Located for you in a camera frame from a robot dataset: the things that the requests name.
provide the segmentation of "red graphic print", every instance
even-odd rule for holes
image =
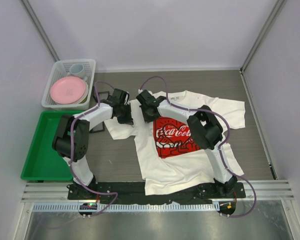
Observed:
[[[162,159],[200,149],[193,141],[189,127],[169,117],[159,117],[153,122],[153,137]]]

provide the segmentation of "green tray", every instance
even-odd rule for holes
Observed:
[[[33,181],[70,181],[67,163],[52,149],[52,142],[63,114],[82,111],[44,111],[41,113],[25,160],[21,178]]]

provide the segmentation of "pink plate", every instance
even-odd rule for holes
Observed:
[[[85,82],[76,76],[66,76],[56,81],[50,90],[53,101],[57,104],[72,104],[85,93]]]

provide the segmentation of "gray floor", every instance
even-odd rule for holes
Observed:
[[[135,99],[142,83],[156,75],[167,80],[171,93],[189,90],[210,97],[244,101],[246,128],[232,130],[229,140],[234,156],[249,180],[273,179],[239,71],[98,73],[95,80],[105,81],[128,91],[130,99]],[[158,89],[165,91],[160,79],[149,81],[145,88],[154,92]],[[112,92],[104,84],[99,84],[98,91]],[[112,140],[107,130],[90,134],[87,159],[98,181],[142,181],[133,137]]]

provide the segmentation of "plastic basket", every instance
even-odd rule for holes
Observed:
[[[57,104],[55,101],[53,101],[53,99],[50,96],[51,87],[56,81],[67,76],[69,69],[73,64],[82,64],[84,67],[87,76],[86,83],[89,87],[87,99],[83,103]],[[91,92],[94,84],[95,70],[96,61],[93,59],[70,59],[55,62],[52,67],[48,82],[45,86],[44,94],[41,101],[42,106],[58,111],[87,110],[89,108]]]

